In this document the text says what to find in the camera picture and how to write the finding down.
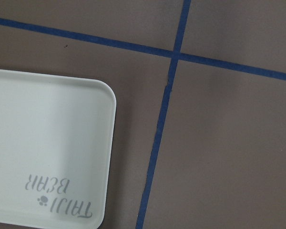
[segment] blue tape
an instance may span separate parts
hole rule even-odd
[[[121,42],[121,41],[116,41],[116,40],[107,39],[103,37],[97,37],[97,36],[92,36],[92,35],[78,33],[78,32],[66,31],[66,30],[59,30],[59,29],[49,28],[49,27],[40,26],[40,25],[27,24],[27,23],[12,21],[12,20],[3,19],[3,18],[0,18],[0,25],[13,27],[17,29],[45,33],[45,34],[59,36],[59,37],[70,38],[70,39],[79,40],[83,42],[90,42],[90,43],[101,44],[101,45],[106,45],[106,46],[115,47],[115,48],[121,48],[121,49],[143,52],[143,53],[148,53],[148,54],[153,54],[153,55],[158,55],[158,56],[164,56],[164,57],[169,57],[169,58],[171,58],[173,54],[172,51],[165,50],[165,49],[158,49],[154,47],[149,47],[149,46],[134,44],[134,43],[129,43],[129,42]]]
[[[286,80],[286,73],[271,71],[271,70],[267,70],[263,68],[257,68],[257,67],[252,67],[252,66],[237,64],[237,63],[231,63],[231,62],[226,62],[226,61],[220,61],[220,60],[215,60],[215,59],[210,59],[210,58],[205,58],[205,57],[195,56],[195,55],[189,55],[189,54],[184,54],[184,53],[180,53],[178,58],[179,60],[183,60],[183,61],[200,63],[200,64],[205,64],[208,66],[225,68],[229,70],[250,73],[250,74],[255,74],[255,75],[261,75],[261,76],[266,76],[266,77],[280,79],[280,80]]]
[[[158,123],[157,123],[157,130],[156,130],[156,134],[154,137],[153,148],[152,148],[151,157],[150,157],[149,165],[148,165],[148,169],[147,169],[145,188],[144,188],[144,192],[142,194],[137,224],[135,227],[136,229],[142,229],[143,224],[144,224],[148,199],[149,199],[149,195],[150,195],[151,187],[152,187],[152,183],[153,183],[153,175],[154,175],[154,171],[156,168],[160,143],[161,143],[161,139],[162,139],[162,133],[163,133],[163,129],[164,129],[164,123],[165,123],[165,119],[166,119],[168,104],[169,104],[170,95],[171,95],[171,91],[172,91],[173,83],[174,83],[174,78],[175,78],[175,73],[176,73],[176,69],[177,69],[177,65],[178,65],[178,55],[180,53],[180,49],[181,49],[181,45],[182,45],[182,41],[183,41],[183,36],[184,36],[187,16],[188,16],[189,9],[190,9],[190,4],[191,4],[190,0],[184,0],[184,2],[183,2],[183,7],[182,7],[182,11],[181,11],[180,20],[179,20],[178,30],[177,30],[177,34],[176,34],[176,38],[175,38],[175,44],[174,44],[174,50],[173,50],[174,54],[171,58],[170,68],[168,71],[168,82],[167,82],[167,85],[164,89],[164,94],[163,94],[163,98],[162,98],[162,104],[161,104],[161,109],[160,109]]]
[[[184,15],[181,15],[180,21],[185,20],[185,18],[183,17]],[[205,58],[201,56],[185,54],[185,53],[178,53],[176,50],[180,50],[179,48],[181,47],[181,42],[175,44],[176,49],[174,49],[174,51],[169,51],[169,50],[158,49],[158,48],[149,47],[145,45],[140,45],[140,44],[116,41],[116,40],[107,39],[103,37],[97,37],[97,36],[92,36],[92,35],[83,34],[83,33],[66,31],[66,30],[59,30],[59,29],[49,28],[49,27],[40,26],[40,25],[27,24],[27,23],[3,19],[3,18],[0,18],[0,25],[17,28],[17,29],[28,30],[28,31],[45,33],[45,34],[59,36],[59,37],[70,38],[70,39],[84,41],[84,42],[101,44],[101,45],[106,45],[110,47],[136,51],[136,52],[143,52],[147,54],[153,54],[153,55],[163,56],[163,57],[168,57],[168,58],[173,58],[174,56],[175,58],[179,60],[183,60],[183,61],[200,63],[200,64],[209,65],[209,66],[239,71],[239,72],[251,73],[251,74],[266,76],[270,78],[286,80],[286,73],[271,71],[271,70],[252,67],[252,66],[243,65],[243,64],[220,61],[220,60],[215,60],[211,58]],[[183,36],[183,34],[177,33],[177,36],[176,36],[177,41],[180,40],[178,39],[178,36]]]

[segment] paw print logo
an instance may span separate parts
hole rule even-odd
[[[47,206],[48,198],[45,196],[41,196],[37,199],[37,201],[39,202],[40,206]]]

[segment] white tray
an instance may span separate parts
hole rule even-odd
[[[0,222],[98,228],[115,109],[101,81],[0,70]]]

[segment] blue line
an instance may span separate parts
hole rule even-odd
[[[286,73],[271,71],[271,70],[267,70],[263,68],[257,68],[257,67],[252,67],[252,66],[237,64],[237,63],[231,63],[231,62],[226,62],[226,61],[220,61],[220,60],[215,60],[215,59],[210,59],[210,58],[205,58],[205,57],[195,56],[195,55],[189,55],[189,54],[184,54],[184,53],[180,53],[178,58],[179,60],[183,60],[183,61],[200,63],[200,64],[230,69],[230,70],[244,72],[244,73],[261,75],[261,76],[266,76],[266,77],[280,79],[280,80],[286,80]]]
[[[160,109],[158,123],[157,123],[157,130],[156,130],[156,134],[154,137],[153,148],[152,148],[151,157],[150,157],[149,165],[148,165],[148,169],[147,169],[145,189],[144,189],[144,192],[142,194],[137,224],[135,227],[136,229],[142,229],[143,224],[144,224],[148,199],[149,199],[149,195],[150,195],[151,187],[152,187],[152,182],[153,182],[154,170],[155,170],[156,163],[157,163],[160,143],[161,143],[161,139],[162,139],[162,133],[163,133],[163,129],[164,129],[164,123],[165,123],[165,119],[166,119],[168,104],[169,104],[170,95],[171,95],[171,91],[172,91],[172,87],[173,87],[173,83],[174,83],[174,78],[175,78],[175,73],[176,73],[176,68],[177,68],[177,64],[178,64],[178,55],[180,53],[180,49],[181,49],[181,45],[182,45],[182,41],[183,41],[184,30],[185,30],[187,16],[188,16],[189,9],[190,9],[190,4],[191,4],[191,0],[184,0],[184,2],[183,2],[183,7],[182,7],[182,11],[181,11],[180,20],[179,20],[178,30],[177,30],[177,34],[176,34],[176,38],[175,38],[175,44],[174,44],[174,50],[173,50],[174,54],[171,58],[170,68],[168,71],[168,82],[167,82],[167,85],[166,85],[164,93],[163,93],[162,104],[161,104],[161,109]]]
[[[115,47],[115,48],[143,52],[143,53],[153,54],[157,56],[163,56],[163,57],[168,57],[168,58],[174,57],[174,58],[178,58],[179,60],[183,60],[183,61],[200,63],[200,64],[209,65],[209,66],[215,66],[215,67],[230,69],[230,70],[239,71],[239,72],[251,73],[251,74],[256,74],[256,75],[261,75],[261,76],[266,76],[266,77],[286,81],[286,73],[267,70],[263,68],[252,67],[252,66],[243,65],[243,64],[227,62],[227,61],[220,61],[220,60],[215,60],[211,58],[185,54],[185,53],[178,53],[176,52],[176,49],[174,49],[174,51],[169,51],[169,50],[158,49],[158,48],[149,47],[145,45],[140,45],[140,44],[121,42],[121,41],[116,41],[112,39],[87,35],[83,33],[59,30],[59,29],[44,27],[40,25],[27,24],[27,23],[22,23],[22,22],[2,19],[2,18],[0,18],[0,25],[13,27],[17,29],[28,30],[28,31],[45,33],[45,34],[59,36],[59,37],[70,38],[70,39],[84,41],[84,42],[96,43],[96,44],[106,45],[106,46]]]
[[[171,58],[172,51],[0,18],[0,25]]]

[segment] brown surface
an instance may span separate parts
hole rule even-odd
[[[179,62],[144,229],[286,229],[286,81]]]
[[[169,61],[0,26],[0,69],[99,79],[115,92],[117,113],[102,229],[135,227]],[[0,224],[0,228],[19,227]]]
[[[0,17],[170,49],[182,1],[0,0]]]
[[[286,72],[286,1],[194,0],[182,52]]]

